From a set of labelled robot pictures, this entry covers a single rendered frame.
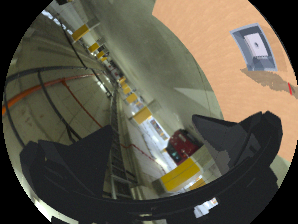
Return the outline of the light blue open box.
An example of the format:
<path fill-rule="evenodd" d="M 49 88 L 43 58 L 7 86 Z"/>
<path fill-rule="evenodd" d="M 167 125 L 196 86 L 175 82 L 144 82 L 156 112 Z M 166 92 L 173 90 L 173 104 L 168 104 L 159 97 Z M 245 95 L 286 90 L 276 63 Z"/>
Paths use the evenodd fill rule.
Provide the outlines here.
<path fill-rule="evenodd" d="M 269 40 L 266 39 L 265 32 L 262 31 L 258 23 L 246 24 L 246 26 L 235 28 L 235 30 L 229 31 L 229 34 L 233 36 L 235 44 L 238 45 L 239 51 L 242 53 L 243 60 L 246 61 L 247 71 L 278 71 L 273 49 L 271 49 Z M 250 45 L 247 44 L 245 39 L 245 36 L 250 34 L 261 36 L 263 44 L 265 44 L 267 56 L 253 56 Z"/>

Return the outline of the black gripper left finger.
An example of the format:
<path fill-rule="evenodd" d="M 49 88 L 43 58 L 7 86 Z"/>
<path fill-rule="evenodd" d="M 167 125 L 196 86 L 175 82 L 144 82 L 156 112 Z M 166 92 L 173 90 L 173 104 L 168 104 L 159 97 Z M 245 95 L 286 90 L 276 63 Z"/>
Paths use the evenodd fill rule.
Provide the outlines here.
<path fill-rule="evenodd" d="M 88 192 L 102 197 L 112 136 L 112 124 L 108 124 L 72 145 L 49 140 L 37 140 L 37 143 L 44 149 L 45 159 L 64 165 Z"/>

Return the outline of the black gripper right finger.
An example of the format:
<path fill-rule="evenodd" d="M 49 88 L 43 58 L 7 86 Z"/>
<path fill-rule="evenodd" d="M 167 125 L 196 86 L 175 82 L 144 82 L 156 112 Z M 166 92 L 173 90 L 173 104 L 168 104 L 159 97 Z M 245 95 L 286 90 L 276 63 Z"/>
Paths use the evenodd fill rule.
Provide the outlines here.
<path fill-rule="evenodd" d="M 192 115 L 194 129 L 204 141 L 205 147 L 208 147 L 206 149 L 216 161 L 222 176 L 234 168 L 234 163 L 241 155 L 251 127 L 259 124 L 261 116 L 262 111 L 259 111 L 239 123 L 233 123 L 216 117 Z"/>

